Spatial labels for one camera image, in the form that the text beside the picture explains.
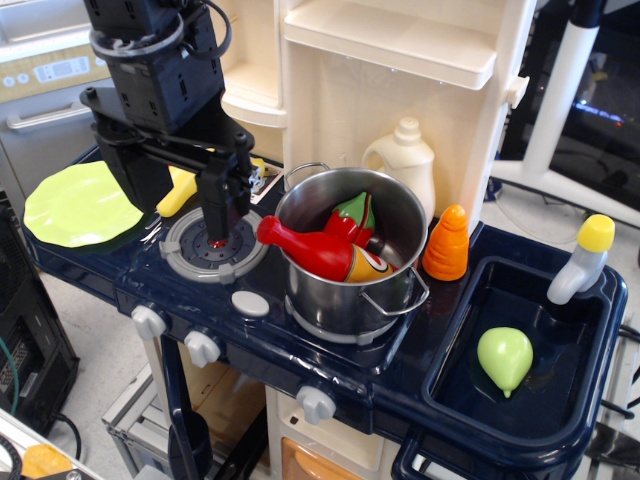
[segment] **stove knob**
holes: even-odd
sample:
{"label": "stove knob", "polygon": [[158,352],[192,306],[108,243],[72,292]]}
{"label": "stove knob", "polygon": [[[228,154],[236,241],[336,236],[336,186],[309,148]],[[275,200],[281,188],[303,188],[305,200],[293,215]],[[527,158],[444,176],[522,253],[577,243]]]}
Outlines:
{"label": "stove knob", "polygon": [[159,337],[167,329],[167,324],[157,312],[145,305],[138,305],[131,312],[133,324],[143,340]]}
{"label": "stove knob", "polygon": [[333,399],[315,387],[302,387],[296,395],[296,400],[304,410],[304,419],[311,425],[317,425],[320,420],[332,418],[336,413],[336,404]]}
{"label": "stove knob", "polygon": [[191,362],[198,368],[204,367],[207,363],[213,363],[220,358],[220,347],[211,338],[202,332],[195,330],[189,332],[184,337],[184,344],[189,350]]}
{"label": "stove knob", "polygon": [[269,314],[269,302],[254,292],[240,290],[231,295],[231,303],[248,317],[264,317]]}

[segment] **red light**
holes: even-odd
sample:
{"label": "red light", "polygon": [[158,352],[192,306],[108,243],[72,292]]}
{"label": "red light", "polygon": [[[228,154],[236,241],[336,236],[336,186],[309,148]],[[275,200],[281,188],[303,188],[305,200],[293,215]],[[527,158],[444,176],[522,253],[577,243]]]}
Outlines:
{"label": "red light", "polygon": [[222,248],[224,247],[227,243],[229,242],[229,240],[209,240],[209,246],[211,248]]}

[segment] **pot handle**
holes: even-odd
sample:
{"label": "pot handle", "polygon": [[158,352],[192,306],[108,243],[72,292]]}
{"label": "pot handle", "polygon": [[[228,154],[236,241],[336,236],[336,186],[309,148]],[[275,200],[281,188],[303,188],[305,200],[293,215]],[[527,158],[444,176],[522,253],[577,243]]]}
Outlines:
{"label": "pot handle", "polygon": [[420,278],[420,274],[415,269],[415,267],[411,267],[410,272],[413,273],[414,277],[416,277],[416,280],[418,281],[418,283],[420,284],[423,290],[422,295],[420,295],[420,297],[416,300],[416,302],[410,307],[404,308],[402,310],[396,310],[395,312],[387,312],[384,308],[378,305],[376,301],[367,294],[367,292],[362,291],[360,292],[360,295],[364,297],[364,299],[367,302],[369,302],[373,308],[375,308],[379,313],[381,313],[385,317],[397,317],[398,315],[404,315],[405,313],[409,313],[410,311],[415,310],[420,305],[422,305],[427,299],[427,297],[429,296],[429,287],[427,286],[426,283],[424,283],[422,278]]}
{"label": "pot handle", "polygon": [[293,175],[294,173],[302,170],[303,168],[310,168],[310,167],[322,167],[325,170],[331,170],[331,168],[329,168],[329,165],[327,165],[326,163],[323,163],[323,162],[303,163],[302,165],[297,166],[296,168],[291,170],[289,173],[286,173],[284,175],[284,191],[288,192],[289,190],[291,190],[291,185],[289,185],[289,177],[291,175]]}

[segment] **stainless steel pot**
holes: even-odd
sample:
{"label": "stainless steel pot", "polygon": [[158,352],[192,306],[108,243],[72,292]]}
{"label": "stainless steel pot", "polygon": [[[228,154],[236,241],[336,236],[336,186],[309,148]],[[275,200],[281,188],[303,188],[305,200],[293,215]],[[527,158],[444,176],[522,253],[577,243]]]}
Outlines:
{"label": "stainless steel pot", "polygon": [[[370,342],[372,332],[383,333],[398,316],[426,300],[428,287],[416,271],[427,240],[424,209],[402,183],[363,168],[340,168],[312,175],[289,190],[276,209],[276,216],[292,230],[319,231],[336,205],[364,191],[371,194],[376,220],[367,249],[398,267],[391,276],[366,283],[334,282],[304,270],[284,254],[289,263],[288,303],[294,316],[299,322],[306,322],[305,328],[310,326],[320,334],[328,334],[329,340],[354,338],[353,342],[342,343]],[[416,281],[422,293],[409,305]]]}

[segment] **orange toy carrot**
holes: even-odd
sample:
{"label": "orange toy carrot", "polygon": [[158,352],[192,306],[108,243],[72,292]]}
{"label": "orange toy carrot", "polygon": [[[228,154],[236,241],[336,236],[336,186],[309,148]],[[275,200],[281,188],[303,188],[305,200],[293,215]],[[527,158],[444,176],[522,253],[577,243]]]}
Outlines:
{"label": "orange toy carrot", "polygon": [[449,206],[431,232],[422,267],[437,280],[461,278],[469,263],[467,216],[460,205]]}

